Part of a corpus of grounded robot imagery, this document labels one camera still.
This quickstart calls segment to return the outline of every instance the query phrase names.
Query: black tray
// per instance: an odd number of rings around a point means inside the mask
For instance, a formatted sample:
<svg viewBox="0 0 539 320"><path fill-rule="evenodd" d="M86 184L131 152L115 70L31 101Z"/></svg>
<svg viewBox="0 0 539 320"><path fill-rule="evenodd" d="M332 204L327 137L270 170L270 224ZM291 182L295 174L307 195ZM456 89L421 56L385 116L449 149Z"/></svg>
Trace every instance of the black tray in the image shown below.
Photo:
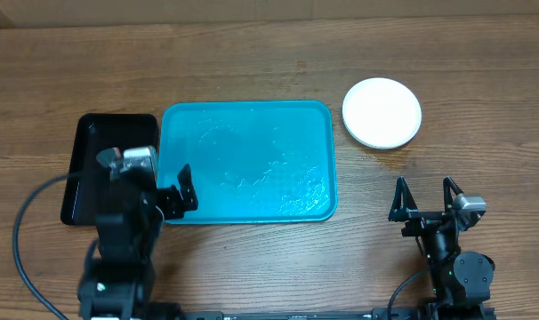
<svg viewBox="0 0 539 320"><path fill-rule="evenodd" d="M96 155L107 148L158 147L159 129L152 115L87 114L77 123L70 172L104 170ZM68 179L60 219L70 226L95 225L96 195L104 174Z"/></svg>

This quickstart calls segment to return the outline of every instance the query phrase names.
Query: wall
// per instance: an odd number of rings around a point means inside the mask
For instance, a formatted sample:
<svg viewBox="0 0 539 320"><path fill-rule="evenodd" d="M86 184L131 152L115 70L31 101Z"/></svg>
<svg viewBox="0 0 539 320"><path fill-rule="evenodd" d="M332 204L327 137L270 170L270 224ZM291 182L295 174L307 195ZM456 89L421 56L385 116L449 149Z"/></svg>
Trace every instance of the wall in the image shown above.
<svg viewBox="0 0 539 320"><path fill-rule="evenodd" d="M539 0L0 0L0 28L539 13Z"/></svg>

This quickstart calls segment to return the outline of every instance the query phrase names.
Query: teal rectangular tray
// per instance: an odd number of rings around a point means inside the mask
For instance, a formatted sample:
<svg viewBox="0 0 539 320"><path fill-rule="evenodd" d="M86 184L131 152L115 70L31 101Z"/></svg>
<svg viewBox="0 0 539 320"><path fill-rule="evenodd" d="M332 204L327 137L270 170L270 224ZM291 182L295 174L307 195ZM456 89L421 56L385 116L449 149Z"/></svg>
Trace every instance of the teal rectangular tray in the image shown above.
<svg viewBox="0 0 539 320"><path fill-rule="evenodd" d="M182 225L322 221L337 206L331 112L315 100L178 103L163 115L157 185L190 164Z"/></svg>

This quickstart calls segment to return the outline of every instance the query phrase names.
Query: blue tray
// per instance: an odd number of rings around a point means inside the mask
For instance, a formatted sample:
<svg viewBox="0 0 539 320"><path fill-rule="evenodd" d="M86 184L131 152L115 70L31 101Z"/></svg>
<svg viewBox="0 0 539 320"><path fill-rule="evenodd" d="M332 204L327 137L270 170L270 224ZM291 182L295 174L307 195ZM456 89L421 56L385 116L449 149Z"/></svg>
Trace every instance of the blue tray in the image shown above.
<svg viewBox="0 0 539 320"><path fill-rule="evenodd" d="M198 210L167 223L322 221L337 206L331 112L314 100L178 103L161 126L157 185L190 164Z"/></svg>

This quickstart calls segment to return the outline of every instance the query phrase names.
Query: wooden table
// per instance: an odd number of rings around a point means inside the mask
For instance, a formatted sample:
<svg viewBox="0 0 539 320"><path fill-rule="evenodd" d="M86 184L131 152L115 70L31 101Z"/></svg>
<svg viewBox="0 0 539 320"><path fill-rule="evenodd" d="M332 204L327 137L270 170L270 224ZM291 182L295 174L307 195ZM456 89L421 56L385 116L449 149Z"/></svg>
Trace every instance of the wooden table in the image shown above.
<svg viewBox="0 0 539 320"><path fill-rule="evenodd" d="M397 79L423 123L405 148L360 146L342 124L356 82ZM155 257L157 300L224 312L383 307L425 267L414 239L387 221L396 178L421 209L440 210L451 174L488 203L462 234L491 256L501 319L539 318L539 15L321 20L0 30L0 318L51 318L12 262L15 214L68 169L78 118L151 113L178 101L316 99L333 112L339 206L324 223L169 227ZM61 224L63 184L21 228L26 270L76 317L76 285L93 228ZM398 305L430 294L429 280Z"/></svg>

